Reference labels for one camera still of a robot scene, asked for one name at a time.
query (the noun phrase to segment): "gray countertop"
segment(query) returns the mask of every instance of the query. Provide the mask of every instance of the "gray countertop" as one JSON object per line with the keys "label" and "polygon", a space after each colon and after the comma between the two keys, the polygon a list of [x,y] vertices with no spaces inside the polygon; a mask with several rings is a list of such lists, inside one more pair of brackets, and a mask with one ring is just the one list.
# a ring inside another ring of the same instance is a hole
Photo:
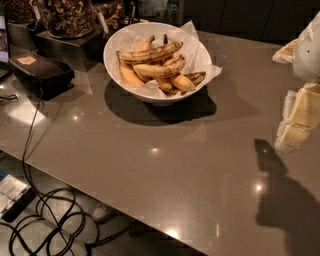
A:
{"label": "gray countertop", "polygon": [[[199,32],[222,74],[169,107],[124,92],[99,63],[43,102],[27,163],[207,255],[319,255],[320,132],[272,151],[288,89],[277,45]],[[0,150],[21,159],[37,99],[0,95]]]}

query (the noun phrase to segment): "floor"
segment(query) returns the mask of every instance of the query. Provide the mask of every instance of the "floor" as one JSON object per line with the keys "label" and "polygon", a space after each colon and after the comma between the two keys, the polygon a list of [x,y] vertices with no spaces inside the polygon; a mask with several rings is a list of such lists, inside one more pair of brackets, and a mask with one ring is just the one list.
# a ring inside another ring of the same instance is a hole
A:
{"label": "floor", "polygon": [[[0,152],[0,169],[27,182],[21,162],[4,152]],[[13,222],[0,220],[2,256],[202,255],[114,209],[114,214],[104,223],[96,223],[92,219],[92,213],[99,204],[96,199],[75,191],[32,167],[28,166],[27,172],[31,174],[32,182],[41,195],[50,196],[43,197],[43,201],[50,206],[56,220],[47,207],[42,208],[44,203],[39,197],[36,197]],[[56,221],[63,223],[62,231],[57,229]],[[18,235],[15,236],[14,228],[20,231],[22,242]],[[23,242],[30,251],[22,246]]]}

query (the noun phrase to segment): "black device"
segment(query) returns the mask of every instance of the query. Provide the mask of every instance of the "black device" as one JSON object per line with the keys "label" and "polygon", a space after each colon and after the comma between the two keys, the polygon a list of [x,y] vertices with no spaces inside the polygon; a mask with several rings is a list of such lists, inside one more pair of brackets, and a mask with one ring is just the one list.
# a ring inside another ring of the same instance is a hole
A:
{"label": "black device", "polygon": [[60,60],[47,57],[42,50],[14,56],[9,59],[12,72],[20,83],[32,94],[43,100],[53,97],[73,87],[73,69]]}
{"label": "black device", "polygon": [[10,42],[8,33],[8,23],[6,9],[0,5],[0,81],[11,75],[12,71],[9,65]]}

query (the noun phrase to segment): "dried food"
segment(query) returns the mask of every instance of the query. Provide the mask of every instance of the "dried food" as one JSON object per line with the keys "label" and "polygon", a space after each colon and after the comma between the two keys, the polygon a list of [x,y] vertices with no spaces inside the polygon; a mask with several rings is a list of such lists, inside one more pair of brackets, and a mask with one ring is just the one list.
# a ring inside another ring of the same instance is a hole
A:
{"label": "dried food", "polygon": [[26,23],[35,20],[29,0],[0,0],[6,6],[8,21],[13,23]]}
{"label": "dried food", "polygon": [[44,26],[52,37],[77,38],[95,28],[90,0],[38,0],[37,5]]}

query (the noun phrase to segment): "electrical cord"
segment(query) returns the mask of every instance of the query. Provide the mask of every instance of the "electrical cord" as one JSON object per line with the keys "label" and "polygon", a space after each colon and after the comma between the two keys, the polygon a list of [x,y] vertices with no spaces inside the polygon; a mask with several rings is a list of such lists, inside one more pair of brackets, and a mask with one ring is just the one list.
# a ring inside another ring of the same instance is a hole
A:
{"label": "electrical cord", "polygon": [[[43,193],[34,185],[31,173],[30,173],[30,177],[29,177],[29,175],[27,173],[25,159],[26,159],[26,154],[27,154],[27,151],[28,151],[28,147],[29,147],[30,142],[31,142],[32,132],[33,132],[33,125],[34,125],[34,122],[36,120],[36,116],[37,116],[37,113],[39,111],[39,108],[40,108],[40,104],[41,104],[41,101],[42,101],[42,96],[43,96],[43,93],[41,93],[41,95],[39,97],[39,101],[37,103],[36,111],[35,111],[34,117],[32,119],[30,128],[29,128],[27,140],[26,140],[25,147],[24,147],[24,152],[23,152],[23,155],[22,155],[22,169],[23,169],[24,175],[25,175],[28,183],[30,184],[31,188],[33,189],[33,191],[36,193],[36,195],[39,198],[39,200],[36,203],[36,207],[35,207],[36,208],[36,215],[30,215],[30,216],[24,217],[22,220],[20,220],[16,224],[15,227],[12,227],[10,224],[7,224],[7,223],[0,222],[0,225],[6,226],[6,227],[8,227],[8,228],[10,228],[12,230],[11,237],[10,237],[10,240],[9,240],[9,253],[10,253],[11,256],[15,256],[14,250],[13,250],[13,248],[14,248],[13,245],[14,245],[14,242],[16,241],[16,239],[19,240],[21,246],[31,256],[36,256],[44,247],[45,247],[45,250],[46,250],[46,254],[51,256],[53,254],[50,251],[50,245],[51,245],[51,242],[53,241],[53,238],[57,234],[59,234],[62,237],[62,239],[64,240],[65,247],[62,248],[62,250],[59,253],[54,254],[54,256],[63,256],[67,252],[71,252],[71,254],[74,255],[71,247],[72,247],[72,245],[73,245],[73,243],[75,241],[75,238],[77,236],[79,236],[81,234],[81,232],[83,231],[83,229],[85,227],[85,224],[86,224],[86,218],[88,217],[88,218],[92,219],[92,216],[89,215],[88,213],[85,213],[84,210],[82,209],[82,207],[79,205],[79,203],[76,202],[76,195],[75,195],[75,193],[74,193],[74,191],[72,189],[60,188],[60,189],[55,189],[53,191],[50,191],[49,193]],[[15,97],[14,96],[10,96],[9,98],[6,98],[5,100],[6,101],[11,101],[11,100],[17,100],[17,99],[18,98],[16,96]],[[72,195],[72,198],[70,199],[70,198],[65,197],[65,196],[56,195],[57,193],[62,192],[62,191],[70,192],[71,195]],[[50,199],[62,200],[62,201],[70,203],[69,208],[64,213],[64,215],[60,218],[59,221],[57,220],[57,218],[54,215],[51,207],[49,206],[48,200],[50,200]],[[78,207],[79,210],[75,211],[75,212],[71,212],[74,209],[75,206]],[[38,248],[32,250],[27,245],[27,243],[25,242],[25,240],[23,239],[23,237],[21,236],[20,233],[21,233],[21,231],[23,229],[27,228],[28,226],[30,226],[31,224],[33,224],[35,222],[46,221],[46,219],[43,217],[43,213],[44,213],[44,209],[45,208],[47,208],[49,210],[50,215],[53,217],[57,228],[53,229],[47,235],[47,237],[44,238],[44,240],[38,246]],[[73,233],[69,234],[69,238],[67,239],[65,237],[65,235],[62,234],[63,225],[70,218],[72,218],[72,217],[74,217],[76,215],[81,215],[81,217],[82,217],[80,225]],[[118,232],[116,232],[116,233],[114,233],[114,234],[112,234],[112,235],[110,235],[108,237],[105,237],[103,239],[100,239],[99,225],[95,221],[93,221],[93,223],[95,224],[95,227],[96,227],[96,238],[95,238],[93,243],[89,243],[89,244],[85,243],[87,256],[91,255],[92,248],[96,248],[96,247],[102,246],[102,245],[104,245],[104,244],[106,244],[108,242],[113,241],[117,237],[119,237],[122,234],[124,234],[125,232],[127,232],[131,227],[131,225],[129,224],[125,228],[121,229],[120,231],[118,231]]]}
{"label": "electrical cord", "polygon": [[18,96],[15,94],[11,94],[8,96],[0,96],[0,103],[8,103],[10,101],[18,100]]}

